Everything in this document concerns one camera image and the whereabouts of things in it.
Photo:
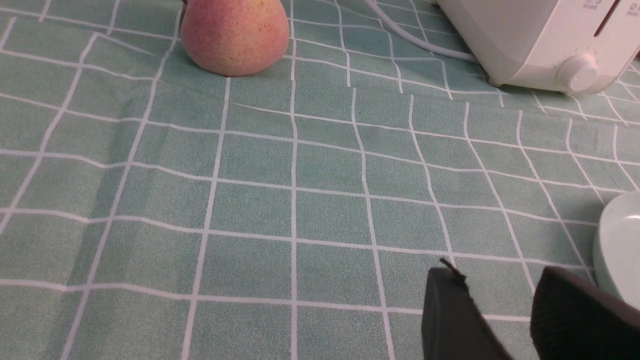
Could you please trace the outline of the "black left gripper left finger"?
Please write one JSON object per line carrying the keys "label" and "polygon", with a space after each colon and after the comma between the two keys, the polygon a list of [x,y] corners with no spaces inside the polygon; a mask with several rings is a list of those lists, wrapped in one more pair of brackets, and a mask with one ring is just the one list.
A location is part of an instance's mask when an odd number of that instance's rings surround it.
{"label": "black left gripper left finger", "polygon": [[427,274],[421,336],[425,360],[511,360],[482,315],[466,276],[448,260]]}

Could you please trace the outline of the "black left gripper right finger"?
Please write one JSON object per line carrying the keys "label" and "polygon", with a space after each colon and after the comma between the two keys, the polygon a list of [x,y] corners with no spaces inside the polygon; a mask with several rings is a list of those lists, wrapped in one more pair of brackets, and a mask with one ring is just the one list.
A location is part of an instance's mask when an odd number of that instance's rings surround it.
{"label": "black left gripper right finger", "polygon": [[534,293],[530,336],[541,360],[637,360],[640,312],[567,269],[547,266]]}

